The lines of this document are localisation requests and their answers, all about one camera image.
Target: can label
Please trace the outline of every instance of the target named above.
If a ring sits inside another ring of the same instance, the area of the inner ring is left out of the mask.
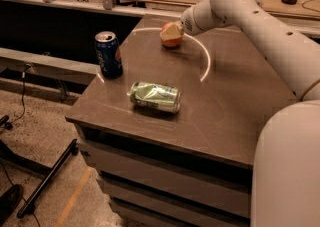
[[[122,75],[119,41],[113,32],[104,31],[95,36],[95,49],[102,74],[107,78]]]
[[[147,82],[135,82],[130,91],[134,105],[172,113],[180,109],[180,96],[178,88]]]

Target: dark blue can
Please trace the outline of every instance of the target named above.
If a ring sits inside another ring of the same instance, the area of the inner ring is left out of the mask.
[[[98,33],[95,36],[95,49],[102,74],[111,79],[121,76],[121,53],[116,35],[110,31]]]

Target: black shoe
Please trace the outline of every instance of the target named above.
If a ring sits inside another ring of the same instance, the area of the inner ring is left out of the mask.
[[[0,197],[0,226],[9,218],[22,199],[22,186],[13,185]]]

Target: robotic arm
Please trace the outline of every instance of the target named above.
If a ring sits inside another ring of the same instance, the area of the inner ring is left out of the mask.
[[[320,99],[320,89],[315,90],[320,82],[319,44],[266,13],[261,4],[262,0],[204,0],[187,9],[181,22],[189,35],[236,25],[297,98],[312,89],[312,98]]]
[[[316,227],[320,223],[320,45],[263,11],[260,3],[205,0],[187,9],[181,22],[189,35],[236,25],[299,99],[307,94],[316,99],[279,111],[265,125],[255,153],[251,200],[252,227]]]

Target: speckled floor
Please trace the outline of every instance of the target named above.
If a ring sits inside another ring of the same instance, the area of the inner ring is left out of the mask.
[[[4,115],[13,121],[23,112],[21,101],[22,82],[0,78],[0,118]],[[56,88],[26,84],[24,96],[25,114],[13,123],[12,130],[0,129],[0,139],[15,153],[53,166],[61,153],[78,134],[64,114],[80,94],[70,93],[60,102],[61,94]],[[24,197],[28,198],[40,183],[30,175],[4,162],[3,165],[13,183],[21,184]],[[42,227],[51,226],[118,226],[138,227],[142,224],[122,219],[109,207],[109,197],[102,193],[96,183],[97,173],[87,167],[82,156],[69,156],[55,175],[53,181],[36,202],[35,215]],[[0,195],[10,187],[5,170],[0,165]],[[33,215],[18,219],[16,214],[21,202],[4,227],[36,227]]]

